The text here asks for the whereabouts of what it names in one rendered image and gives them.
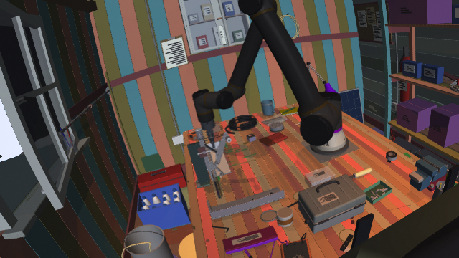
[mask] bucket handle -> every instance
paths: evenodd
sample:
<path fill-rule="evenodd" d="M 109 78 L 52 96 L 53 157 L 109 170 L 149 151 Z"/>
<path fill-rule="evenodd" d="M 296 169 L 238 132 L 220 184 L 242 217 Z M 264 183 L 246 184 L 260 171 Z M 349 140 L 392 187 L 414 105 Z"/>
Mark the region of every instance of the bucket handle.
<path fill-rule="evenodd" d="M 149 249 L 150 249 L 150 252 L 151 252 L 151 243 L 150 243 L 150 242 L 141 242 L 141 243 L 132 244 L 132 245 L 130 245 L 130 246 L 128 246 L 128 247 L 123 248 L 123 252 L 121 252 L 121 258 L 123 258 L 124 251 L 125 251 L 127 248 L 129 248 L 129 247 L 134 247 L 134 246 L 139 245 L 139 244 L 150 244 Z"/>

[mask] red toolbox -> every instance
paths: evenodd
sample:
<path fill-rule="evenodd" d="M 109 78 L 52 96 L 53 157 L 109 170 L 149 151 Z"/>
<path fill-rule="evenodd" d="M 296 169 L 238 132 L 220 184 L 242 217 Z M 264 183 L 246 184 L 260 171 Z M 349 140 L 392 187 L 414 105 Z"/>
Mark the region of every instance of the red toolbox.
<path fill-rule="evenodd" d="M 138 176 L 137 182 L 141 193 L 164 186 L 170 186 L 175 183 L 177 183 L 180 188 L 186 187 L 184 173 L 180 164 L 141 174 Z"/>

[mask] gray toolbox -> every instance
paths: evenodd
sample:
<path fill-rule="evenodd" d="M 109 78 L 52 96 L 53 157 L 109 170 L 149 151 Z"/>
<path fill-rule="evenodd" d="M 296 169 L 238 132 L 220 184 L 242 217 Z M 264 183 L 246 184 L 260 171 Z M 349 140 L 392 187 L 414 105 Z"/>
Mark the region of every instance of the gray toolbox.
<path fill-rule="evenodd" d="M 362 212 L 365 193 L 349 176 L 339 176 L 298 193 L 299 209 L 313 233 Z"/>

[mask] gray plank wall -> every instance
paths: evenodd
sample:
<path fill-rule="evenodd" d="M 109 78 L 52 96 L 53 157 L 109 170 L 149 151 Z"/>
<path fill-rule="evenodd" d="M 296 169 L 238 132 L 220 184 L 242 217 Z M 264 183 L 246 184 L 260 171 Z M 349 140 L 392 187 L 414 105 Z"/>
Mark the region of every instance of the gray plank wall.
<path fill-rule="evenodd" d="M 375 0 L 353 0 L 354 4 L 372 3 Z M 423 63 L 440 65 L 445 71 L 459 77 L 459 29 L 416 28 L 416 60 Z M 403 56 L 403 47 L 408 46 L 408 33 L 397 33 L 399 60 Z M 392 71 L 396 72 L 395 44 L 390 46 Z M 375 120 L 385 123 L 384 112 L 384 51 L 382 44 L 360 42 L 361 64 L 364 76 L 364 113 Z M 450 103 L 459 104 L 459 98 L 440 94 L 422 87 L 416 87 L 416 97 L 433 102 L 438 106 Z M 392 102 L 397 101 L 397 83 L 392 83 Z M 391 120 L 396 118 L 392 110 Z"/>

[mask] striped wooden tabletop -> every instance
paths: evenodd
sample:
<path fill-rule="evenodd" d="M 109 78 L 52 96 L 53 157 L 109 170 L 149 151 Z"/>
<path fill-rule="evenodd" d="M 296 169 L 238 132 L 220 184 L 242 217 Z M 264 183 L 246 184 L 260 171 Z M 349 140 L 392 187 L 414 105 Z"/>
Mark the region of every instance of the striped wooden tabletop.
<path fill-rule="evenodd" d="M 262 113 L 254 114 L 254 116 L 259 122 L 267 118 Z M 258 123 L 252 130 L 231 135 L 233 141 L 228 144 L 229 148 L 241 147 L 241 149 L 245 150 L 225 154 L 228 163 L 236 165 L 230 167 L 232 171 L 230 174 L 221 178 L 220 183 L 224 194 L 220 199 L 217 198 L 213 184 L 196 189 L 196 176 L 193 173 L 191 158 L 188 148 L 184 148 L 191 209 L 190 216 L 194 227 L 194 241 L 198 257 L 242 258 L 244 257 L 242 252 L 225 254 L 222 240 L 270 225 L 275 227 L 281 241 L 298 241 L 304 233 L 307 233 L 313 258 L 340 257 L 344 254 L 339 250 L 344 239 L 340 239 L 339 234 L 345 229 L 355 230 L 355 221 L 357 219 L 373 213 L 374 221 L 370 234 L 370 237 L 372 237 L 426 204 L 432 198 L 432 193 L 428 190 L 419 192 L 410 185 L 408 174 L 416 170 L 415 162 L 418 158 L 398 155 L 399 158 L 396 161 L 388 163 L 385 158 L 387 151 L 396 151 L 399 154 L 407 151 L 368 126 L 343 113 L 343 129 L 346 137 L 357 145 L 359 149 L 329 162 L 319 163 L 301 145 L 303 139 L 300 135 L 299 125 L 297 125 L 299 122 L 298 115 L 289 115 L 288 120 L 284 123 L 285 129 L 281 132 L 288 136 L 288 139 L 271 147 L 266 147 L 258 140 L 247 143 L 246 136 L 248 134 L 255 134 L 257 139 L 272 134 L 269 128 L 262 123 Z M 227 122 L 222 122 L 222 125 L 223 128 L 226 127 Z M 184 143 L 185 145 L 190 143 L 187 133 L 184 133 Z M 390 186 L 393 192 L 375 203 L 375 205 L 371 205 L 367 201 L 365 212 L 355 216 L 353 219 L 348 219 L 315 234 L 312 234 L 309 226 L 304 223 L 304 218 L 298 210 L 298 205 L 292 207 L 294 212 L 292 226 L 282 228 L 275 221 L 265 223 L 260 219 L 263 211 L 268 209 L 278 210 L 294 203 L 293 194 L 309 187 L 304 175 L 324 166 L 328 166 L 336 176 L 351 175 L 365 168 L 372 168 L 370 174 L 356 179 L 359 187 L 365 189 L 381 180 Z M 221 219 L 211 220 L 210 218 L 207 201 L 211 206 L 216 206 L 275 187 L 284 190 L 284 199 Z M 212 226 L 228 227 L 229 231 L 212 228 Z M 264 258 L 269 257 L 271 249 L 272 244 L 266 244 L 265 246 L 249 249 L 249 253 L 254 258 Z M 273 257 L 280 257 L 280 246 L 278 244 L 275 245 Z"/>

